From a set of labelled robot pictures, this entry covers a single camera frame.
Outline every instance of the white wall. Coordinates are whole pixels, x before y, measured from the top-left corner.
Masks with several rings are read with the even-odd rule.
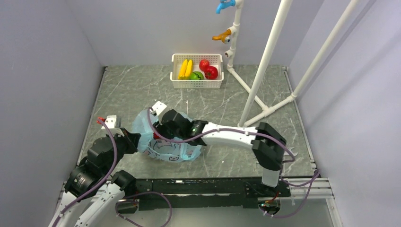
[[[289,65],[323,0],[295,0],[271,64]],[[229,49],[213,35],[232,26],[235,8],[218,0],[67,0],[103,65],[171,64],[174,53]],[[280,0],[245,0],[235,64],[259,64]]]
[[[0,225],[47,226],[102,67],[63,0],[2,0],[0,72]]]
[[[344,226],[393,227],[401,221],[401,1],[366,2],[370,9],[351,25],[298,106]],[[331,13],[338,5],[323,3],[290,64],[293,87],[331,30],[326,23],[339,18]]]

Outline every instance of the marble floor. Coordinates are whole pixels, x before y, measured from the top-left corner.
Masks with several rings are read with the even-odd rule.
[[[129,131],[137,114],[152,106],[157,100],[187,113],[193,119],[216,124],[236,126],[248,93],[237,80],[225,71],[220,89],[174,89],[170,81],[170,65],[137,65],[107,67],[103,85],[90,123],[82,157],[93,141],[103,137],[96,118],[119,115],[122,127]],[[251,86],[257,71],[256,65],[234,66],[238,74]],[[287,79],[279,65],[269,66],[258,92],[268,106],[274,105],[290,94]],[[248,119],[261,112],[254,102]],[[280,108],[262,119],[272,125],[287,140],[287,147],[297,152],[296,161],[285,164],[284,176],[312,176],[310,156],[302,132],[301,123],[293,103]],[[115,171],[124,169],[136,178],[199,178],[261,176],[251,150],[226,146],[208,146],[194,161],[169,163],[136,153],[125,155]]]

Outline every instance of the orange faucet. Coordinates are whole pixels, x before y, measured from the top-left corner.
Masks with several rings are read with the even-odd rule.
[[[227,31],[219,34],[218,36],[213,36],[212,40],[221,40],[223,43],[227,44],[230,42],[231,30],[227,29]]]

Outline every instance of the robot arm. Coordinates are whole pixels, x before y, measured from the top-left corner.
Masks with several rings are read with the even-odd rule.
[[[117,146],[117,160],[118,163],[124,154],[133,154],[137,152],[136,147],[140,139],[140,134],[129,133],[125,128],[120,127],[120,118],[116,115],[108,116],[106,119],[99,119],[104,121],[106,126],[113,134],[113,138]],[[84,157],[79,166],[77,166],[70,173],[70,177],[64,187],[60,205],[49,225],[49,227],[70,227],[80,226],[82,222],[86,226],[91,226],[99,215],[105,212],[108,204],[112,204],[118,197],[130,195],[135,192],[136,179],[125,171],[119,171],[114,174],[112,184],[108,185],[110,192],[109,196],[101,197],[92,204],[85,212],[82,211],[90,203],[92,197],[97,193],[98,189],[93,190],[90,194],[85,196],[81,201],[78,201],[67,212],[61,214],[61,211],[72,201],[79,196],[91,190],[98,182],[100,182],[110,170],[114,161],[114,150],[109,136],[98,138],[93,143],[92,147],[88,150],[87,156]],[[60,217],[58,223],[55,225],[57,217]]]
[[[136,179],[125,171],[119,171],[114,174],[112,182],[107,186],[104,193],[97,199],[79,218],[74,227],[96,226],[101,218],[110,211],[118,200],[125,195],[135,193]]]
[[[161,102],[156,102],[151,113],[158,117],[158,122],[153,126],[160,135],[167,139],[174,137],[183,140],[204,134],[210,130],[216,132],[204,134],[201,137],[189,141],[190,145],[228,145],[240,146],[250,149],[255,154],[259,164],[263,167],[262,183],[269,187],[276,187],[284,157],[284,149],[277,143],[267,140],[257,134],[265,134],[280,141],[283,145],[286,140],[269,124],[261,122],[258,127],[238,128],[217,125],[208,121],[189,121],[177,111],[169,110]]]

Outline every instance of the tomato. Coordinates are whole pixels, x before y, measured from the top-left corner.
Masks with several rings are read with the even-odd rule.
[[[218,70],[214,66],[209,66],[205,69],[206,79],[216,79],[218,76]]]

